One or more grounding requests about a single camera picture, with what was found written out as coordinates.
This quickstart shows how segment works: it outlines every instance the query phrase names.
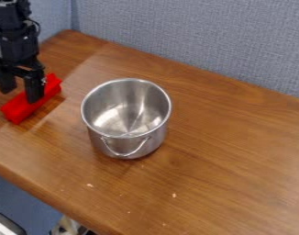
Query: pot handle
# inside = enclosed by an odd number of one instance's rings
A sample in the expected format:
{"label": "pot handle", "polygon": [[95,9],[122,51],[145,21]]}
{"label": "pot handle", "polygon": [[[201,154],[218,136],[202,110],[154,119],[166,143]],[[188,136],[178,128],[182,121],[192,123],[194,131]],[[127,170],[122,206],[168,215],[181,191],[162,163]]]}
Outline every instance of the pot handle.
{"label": "pot handle", "polygon": [[101,141],[102,141],[102,143],[103,143],[106,149],[109,150],[109,152],[110,152],[115,157],[118,157],[118,158],[125,158],[125,157],[130,156],[131,154],[134,154],[134,153],[141,149],[144,143],[150,139],[150,137],[148,136],[146,138],[144,138],[144,140],[141,141],[138,147],[137,147],[133,151],[130,151],[130,152],[127,152],[127,153],[121,153],[121,152],[117,152],[117,151],[111,150],[111,148],[110,148],[110,146],[109,146],[109,144],[107,144],[105,138],[101,136],[99,139],[101,139]]}

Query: wooden tabletop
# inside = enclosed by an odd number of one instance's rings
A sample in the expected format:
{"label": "wooden tabletop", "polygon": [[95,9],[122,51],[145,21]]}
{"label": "wooden tabletop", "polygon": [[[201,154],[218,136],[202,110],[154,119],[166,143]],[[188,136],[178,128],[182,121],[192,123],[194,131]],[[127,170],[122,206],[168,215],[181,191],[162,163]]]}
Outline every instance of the wooden tabletop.
{"label": "wooden tabletop", "polygon": [[[74,31],[39,59],[62,92],[19,126],[0,113],[2,177],[99,235],[299,235],[297,98]],[[83,95],[118,77],[172,99],[166,139],[134,161],[91,148],[79,117]]]}

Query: gray fabric wall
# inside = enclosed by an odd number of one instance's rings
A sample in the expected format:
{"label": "gray fabric wall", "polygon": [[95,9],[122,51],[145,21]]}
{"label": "gray fabric wall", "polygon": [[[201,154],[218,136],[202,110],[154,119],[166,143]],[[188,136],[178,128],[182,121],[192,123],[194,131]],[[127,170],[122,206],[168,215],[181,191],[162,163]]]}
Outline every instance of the gray fabric wall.
{"label": "gray fabric wall", "polygon": [[62,29],[70,28],[69,0],[29,0],[29,2],[30,18],[41,25],[39,41]]}
{"label": "gray fabric wall", "polygon": [[299,0],[73,0],[71,27],[299,96]]}

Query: metal pot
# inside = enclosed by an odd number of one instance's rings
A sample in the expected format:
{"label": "metal pot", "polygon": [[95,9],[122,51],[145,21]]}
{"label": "metal pot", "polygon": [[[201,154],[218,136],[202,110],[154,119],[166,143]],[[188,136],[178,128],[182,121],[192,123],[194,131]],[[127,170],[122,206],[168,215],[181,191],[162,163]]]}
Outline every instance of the metal pot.
{"label": "metal pot", "polygon": [[101,84],[81,105],[93,146],[113,158],[142,157],[164,141],[170,111],[170,99],[156,84],[134,78]]}

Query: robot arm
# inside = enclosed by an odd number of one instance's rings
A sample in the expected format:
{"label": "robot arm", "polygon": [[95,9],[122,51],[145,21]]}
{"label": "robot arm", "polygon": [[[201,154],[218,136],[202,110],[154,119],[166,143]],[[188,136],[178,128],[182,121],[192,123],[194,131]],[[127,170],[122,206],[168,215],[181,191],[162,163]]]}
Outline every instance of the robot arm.
{"label": "robot arm", "polygon": [[39,25],[29,18],[27,0],[0,0],[0,91],[7,93],[18,76],[27,103],[43,96],[43,66],[37,61]]}

